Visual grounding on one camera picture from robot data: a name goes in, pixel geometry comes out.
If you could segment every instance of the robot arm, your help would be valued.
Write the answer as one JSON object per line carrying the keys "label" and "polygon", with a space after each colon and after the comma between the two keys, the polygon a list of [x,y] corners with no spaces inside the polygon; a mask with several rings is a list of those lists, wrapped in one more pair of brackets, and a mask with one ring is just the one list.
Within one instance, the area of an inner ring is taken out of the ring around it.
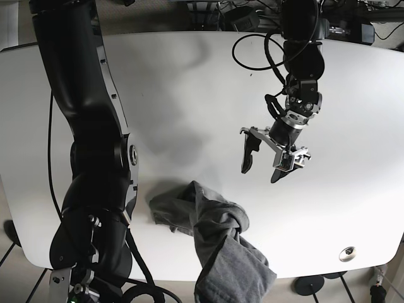
{"label": "robot arm", "polygon": [[74,136],[73,181],[49,253],[52,277],[59,281],[51,280],[51,302],[67,299],[55,297],[61,293],[58,275],[69,277],[67,290],[77,285],[76,295],[91,294],[95,302],[120,297],[124,282],[108,277],[131,272],[126,240],[138,159],[109,73],[95,2],[31,0],[30,9],[52,93]]}
{"label": "robot arm", "polygon": [[266,35],[265,52],[271,68],[284,88],[285,108],[276,97],[266,95],[268,110],[275,119],[271,128],[242,128],[246,135],[244,158],[241,172],[245,174],[253,164],[253,151],[258,152],[262,141],[275,151],[273,167],[275,172],[271,182],[298,168],[304,167],[304,160],[310,159],[307,148],[297,148],[295,141],[308,122],[321,110],[321,94],[317,80],[324,72],[324,60],[321,55],[321,42],[324,24],[319,21],[319,9],[316,0],[285,0],[282,3],[282,25],[284,43],[284,62],[288,75],[283,79],[269,53],[269,38]]}

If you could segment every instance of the white table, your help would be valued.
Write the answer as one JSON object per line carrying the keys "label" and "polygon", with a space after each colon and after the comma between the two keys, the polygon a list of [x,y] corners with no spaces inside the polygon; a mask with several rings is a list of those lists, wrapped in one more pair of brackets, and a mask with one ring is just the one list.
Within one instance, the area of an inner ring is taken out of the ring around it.
{"label": "white table", "polygon": [[[179,32],[105,38],[109,65],[140,154],[140,196],[132,233],[157,280],[195,280],[193,239],[154,225],[146,201],[197,180],[242,205],[243,236],[278,277],[354,270],[388,262],[404,231],[404,55],[324,41],[323,106],[298,139],[312,160],[270,184],[273,152],[262,145],[240,173],[241,127],[273,124],[264,95],[281,84],[271,71],[233,62],[240,33]],[[271,47],[276,61],[282,53]],[[238,58],[265,66],[263,39],[242,42]],[[27,258],[50,266],[59,226],[47,181],[50,87],[37,47],[0,54],[0,174]],[[71,182],[69,126],[54,110],[52,168],[61,205]],[[357,256],[342,263],[340,252]],[[134,266],[132,277],[141,278]]]}

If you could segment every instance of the gray cloth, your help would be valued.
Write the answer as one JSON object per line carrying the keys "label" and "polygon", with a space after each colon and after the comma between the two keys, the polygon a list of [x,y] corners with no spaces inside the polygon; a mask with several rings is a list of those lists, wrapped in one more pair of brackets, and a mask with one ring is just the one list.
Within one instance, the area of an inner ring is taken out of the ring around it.
{"label": "gray cloth", "polygon": [[196,181],[176,193],[154,197],[150,209],[156,224],[194,236],[203,267],[195,302],[262,302],[276,274],[264,255],[240,237],[249,227],[246,212]]}

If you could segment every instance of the black wire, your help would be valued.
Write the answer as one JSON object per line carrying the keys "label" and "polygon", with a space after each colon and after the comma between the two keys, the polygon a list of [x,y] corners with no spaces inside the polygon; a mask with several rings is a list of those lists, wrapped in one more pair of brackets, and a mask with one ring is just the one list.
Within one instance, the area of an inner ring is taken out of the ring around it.
{"label": "black wire", "polygon": [[10,254],[10,252],[13,250],[15,246],[15,243],[13,242],[12,245],[10,246],[10,248],[7,250],[6,254],[3,256],[3,258],[0,261],[0,267],[3,265],[4,261],[7,259],[8,255]]}
{"label": "black wire", "polygon": [[399,28],[399,27],[402,26],[402,25],[404,25],[404,22],[403,22],[403,23],[400,23],[394,30],[392,30],[391,33],[389,33],[386,38],[381,38],[381,37],[376,33],[376,31],[374,31],[374,33],[375,33],[375,35],[376,35],[380,40],[387,40],[387,39],[389,39],[390,36],[397,30],[397,28]]}
{"label": "black wire", "polygon": [[255,0],[255,1],[261,3],[261,4],[262,4],[263,6],[265,6],[266,8],[269,8],[269,9],[272,10],[275,14],[279,14],[279,12],[278,12],[277,10],[273,9],[271,6],[265,4],[265,3],[262,2],[261,0]]}
{"label": "black wire", "polygon": [[[53,92],[50,92],[50,105],[49,105],[49,128],[48,128],[48,146],[47,146],[47,164],[48,164],[48,178],[49,178],[49,189],[50,189],[50,195],[52,196],[52,201],[53,204],[55,206],[57,215],[61,221],[61,225],[62,228],[64,229],[70,243],[72,244],[73,248],[75,249],[75,251],[79,254],[79,256],[83,257],[83,262],[84,264],[90,268],[91,270],[93,270],[94,272],[96,272],[96,270],[94,270],[94,268],[92,268],[92,264],[86,260],[86,258],[84,256],[82,256],[82,254],[80,253],[80,250],[76,247],[74,241],[73,241],[73,237],[71,236],[71,234],[69,233],[69,230],[67,229],[67,227],[65,227],[64,225],[64,221],[63,221],[63,217],[62,217],[62,213],[59,209],[59,205],[57,204],[57,200],[56,200],[56,196],[55,196],[55,192],[54,192],[54,188],[53,188],[53,181],[52,181],[52,169],[51,169],[51,141],[52,141],[52,110],[53,110]],[[12,248],[14,247],[14,243],[13,245],[10,247],[9,251],[6,253],[6,255],[9,254],[9,252],[12,250]],[[106,276],[104,273],[97,271],[98,274]],[[147,287],[151,287],[154,288],[155,290],[158,290],[160,292],[162,292],[163,294],[167,294],[170,297],[172,297],[177,303],[182,303],[181,300],[172,292],[170,292],[167,289],[164,289],[162,287],[158,287],[154,284],[154,282],[152,284],[149,283],[145,283],[145,282],[141,282],[141,281],[137,281],[137,280],[132,280],[132,279],[128,279],[128,278],[124,278],[122,276],[115,276],[115,275],[111,275],[109,274],[109,276],[112,276],[113,278],[115,278],[116,280],[120,280],[120,281],[125,281],[125,282],[129,282],[129,283],[133,283],[135,285],[140,284],[140,285],[147,285]]]}
{"label": "black wire", "polygon": [[[116,279],[117,281],[120,282],[127,282],[127,283],[131,283],[131,284],[135,284],[135,285],[143,285],[145,287],[151,287],[149,284],[139,281],[139,280],[135,280],[135,279],[129,279],[129,278],[124,278],[122,276],[115,276],[115,275],[111,275],[112,278]],[[103,281],[101,278],[99,277],[95,277],[94,279]],[[166,294],[170,297],[172,297],[177,303],[182,303],[181,299],[178,298],[178,296],[176,296],[176,294],[172,293],[170,290],[167,290],[165,288],[159,287],[159,286],[154,286],[157,290],[161,291],[163,294]]]}
{"label": "black wire", "polygon": [[59,209],[59,205],[57,205],[55,191],[53,188],[52,181],[52,167],[51,167],[51,140],[52,140],[52,111],[53,111],[53,92],[50,92],[50,105],[49,105],[49,125],[48,125],[48,149],[47,149],[47,160],[48,160],[48,180],[49,180],[49,189],[50,195],[52,196],[52,202],[55,206],[57,215],[62,223],[63,217],[61,210]]}
{"label": "black wire", "polygon": [[[243,68],[250,69],[251,71],[267,71],[267,70],[271,69],[271,68],[272,68],[271,66],[268,67],[268,68],[251,68],[251,67],[249,67],[249,66],[246,66],[246,65],[242,64],[239,60],[237,60],[237,58],[235,57],[235,54],[234,54],[235,47],[237,46],[237,44],[238,44],[240,41],[242,41],[242,40],[244,40],[244,39],[246,39],[246,38],[249,38],[249,37],[263,37],[263,38],[265,38],[265,36],[262,35],[262,34],[260,34],[260,33],[251,33],[251,34],[249,34],[249,35],[246,35],[246,36],[241,37],[241,38],[240,38],[239,40],[237,40],[237,41],[235,42],[235,44],[233,45],[233,49],[232,49],[232,57],[233,57],[233,60],[234,60],[238,65],[242,66]],[[270,39],[270,41],[272,41],[273,43],[275,43],[275,44],[282,50],[282,52],[285,53],[285,50],[283,49],[283,47],[282,47],[277,41],[275,41],[275,40],[273,40],[273,39]]]}
{"label": "black wire", "polygon": [[314,20],[314,26],[313,26],[313,29],[312,29],[312,33],[310,34],[310,38],[307,39],[307,41],[305,42],[305,44],[304,44],[293,56],[287,58],[286,60],[284,60],[284,61],[282,61],[282,62],[280,62],[280,63],[275,64],[274,66],[267,66],[267,67],[265,67],[265,68],[252,68],[252,67],[250,67],[250,66],[246,66],[245,64],[242,64],[242,63],[241,63],[240,61],[238,61],[237,58],[235,57],[235,54],[234,54],[235,47],[237,46],[237,44],[238,44],[241,40],[245,39],[246,37],[252,37],[252,36],[258,35],[258,34],[250,34],[250,35],[246,35],[246,36],[241,37],[241,38],[240,38],[239,40],[237,40],[237,41],[235,42],[235,44],[233,45],[233,49],[232,49],[232,57],[233,57],[233,60],[234,60],[238,65],[242,66],[243,68],[249,69],[249,70],[251,70],[251,71],[267,71],[267,70],[269,70],[269,69],[273,69],[274,67],[281,66],[281,65],[283,65],[283,64],[285,64],[285,63],[288,63],[288,62],[290,62],[291,60],[295,59],[298,55],[300,55],[300,53],[301,53],[302,51],[304,51],[304,49],[305,49],[306,46],[310,43],[311,39],[313,38],[313,36],[314,36],[314,34],[316,33],[316,30],[317,30],[317,22],[318,22],[318,3],[317,3],[317,0],[313,0],[313,2],[314,2],[314,9],[315,9],[315,14],[316,14],[316,19]]}
{"label": "black wire", "polygon": [[272,59],[271,54],[270,54],[270,38],[272,35],[273,35],[272,31],[269,31],[265,35],[265,39],[264,39],[265,56],[266,56],[268,62],[270,63],[270,66],[272,67],[272,71],[275,73],[275,76],[279,79],[279,81],[282,83],[282,85],[285,86],[286,85],[285,78],[282,76],[279,69],[276,67],[275,62]]}
{"label": "black wire", "polygon": [[147,268],[146,263],[143,261],[143,258],[141,257],[141,255],[138,251],[138,248],[136,246],[136,243],[134,242],[134,239],[133,239],[133,236],[132,236],[132,233],[130,230],[128,230],[126,232],[126,243],[128,244],[129,249],[131,250],[134,259],[139,264],[139,267],[140,267],[142,273],[144,274],[147,283],[155,286],[152,274],[150,273],[149,269]]}
{"label": "black wire", "polygon": [[30,293],[30,295],[29,295],[27,301],[25,301],[25,303],[30,303],[30,302],[31,302],[31,299],[32,299],[33,295],[34,295],[35,292],[37,291],[38,286],[39,286],[39,284],[41,283],[41,281],[42,281],[42,279],[44,278],[44,276],[45,276],[45,274],[46,274],[47,271],[48,271],[48,269],[45,268],[44,271],[41,273],[41,275],[40,275],[38,281],[36,282],[35,286],[33,287],[32,291],[31,291],[31,293]]}

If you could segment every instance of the floor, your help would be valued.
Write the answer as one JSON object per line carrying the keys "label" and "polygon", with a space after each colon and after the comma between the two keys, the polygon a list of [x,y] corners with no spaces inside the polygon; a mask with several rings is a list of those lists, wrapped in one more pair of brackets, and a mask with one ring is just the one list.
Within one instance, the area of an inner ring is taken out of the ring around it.
{"label": "floor", "polygon": [[[183,3],[173,3],[168,0],[137,0],[136,4],[125,8],[120,0],[97,0],[98,13],[104,35],[114,35],[132,32],[159,32],[169,30],[187,30],[189,18],[187,8]],[[382,37],[387,36],[396,24],[375,25],[376,31]],[[28,1],[20,2],[19,10],[19,43],[26,44],[35,41]],[[397,30],[386,41],[376,40],[374,46],[394,48],[404,41],[404,27]],[[11,219],[6,197],[0,183],[0,222]],[[0,227],[0,256],[8,249],[10,242]],[[389,264],[388,277],[395,275],[397,264],[404,255],[404,247],[400,247],[396,257]],[[22,249],[15,247],[0,269],[0,301],[24,302],[42,268],[30,264]],[[372,270],[365,268],[349,271],[345,279],[358,303],[369,303],[368,281]],[[31,302],[43,302],[48,294],[49,273],[40,284]],[[265,302],[314,302],[312,297],[299,297],[292,292],[294,279],[280,279],[275,282]],[[183,303],[193,302],[193,282],[157,282],[160,286],[176,293]],[[326,280],[326,285],[318,293],[320,302],[341,303],[348,302],[348,297],[339,280]],[[137,302],[152,302],[148,298],[141,298]]]}

